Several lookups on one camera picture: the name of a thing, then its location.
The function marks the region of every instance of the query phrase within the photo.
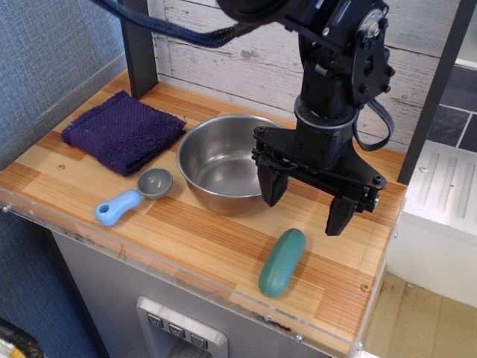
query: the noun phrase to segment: stainless steel bowl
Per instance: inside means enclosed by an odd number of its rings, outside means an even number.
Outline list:
[[[258,116],[219,116],[191,129],[177,149],[177,164],[187,185],[206,208],[239,216],[266,208],[252,149],[253,129],[278,127]]]

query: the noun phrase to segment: green oval object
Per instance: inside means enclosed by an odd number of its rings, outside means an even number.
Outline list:
[[[284,232],[278,239],[259,278],[260,291],[266,297],[280,296],[305,251],[305,234],[298,229]]]

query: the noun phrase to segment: gray scoop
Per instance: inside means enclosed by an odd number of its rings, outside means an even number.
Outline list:
[[[141,196],[158,199],[166,195],[172,187],[172,174],[163,168],[152,168],[139,176],[137,190],[129,189],[115,198],[99,204],[95,217],[104,226],[113,226],[122,214],[137,207]]]

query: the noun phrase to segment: gray fabric wall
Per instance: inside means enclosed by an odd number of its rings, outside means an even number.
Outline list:
[[[119,21],[89,0],[0,0],[0,170],[125,66]],[[52,245],[0,212],[0,317],[49,358],[103,357]]]
[[[108,82],[94,79],[107,64],[123,69],[123,51],[119,21],[89,0],[0,0],[0,169]]]

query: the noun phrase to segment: wooden countertop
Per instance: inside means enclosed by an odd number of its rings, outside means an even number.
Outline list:
[[[140,173],[117,175],[64,144],[60,133],[120,90],[129,91],[126,72],[0,173],[0,204],[284,334],[302,334],[321,351],[348,356],[361,338],[373,294],[361,285],[376,286],[404,198],[405,186],[396,182],[404,157],[387,150],[359,152],[388,179],[388,187],[374,213],[355,214],[340,236],[328,237],[332,197],[295,179],[280,202],[262,213],[225,218],[205,210],[177,168],[176,143],[143,169],[167,168],[174,176],[170,193],[143,199],[106,228],[95,220],[96,206],[135,189]],[[184,118],[186,130],[222,114],[260,114],[163,84],[141,102]],[[285,294],[266,298],[258,289],[259,273],[278,237],[292,227],[305,233],[306,252]]]

